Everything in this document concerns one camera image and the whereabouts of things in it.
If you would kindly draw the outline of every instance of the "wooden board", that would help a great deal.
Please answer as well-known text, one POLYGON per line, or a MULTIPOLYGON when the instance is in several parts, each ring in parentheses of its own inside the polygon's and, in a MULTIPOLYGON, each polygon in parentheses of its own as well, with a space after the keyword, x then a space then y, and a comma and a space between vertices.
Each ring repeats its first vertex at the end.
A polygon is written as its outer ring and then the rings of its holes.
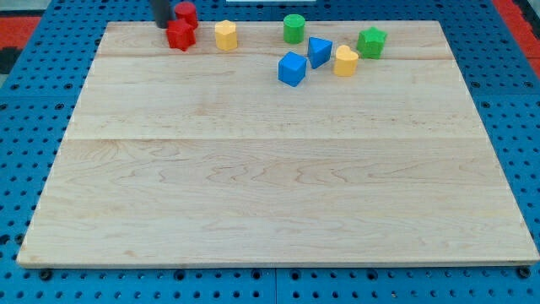
POLYGON ((308 22, 354 46, 297 88, 306 44, 238 23, 239 48, 110 23, 18 255, 27 268, 417 267, 539 259, 437 22, 308 22))

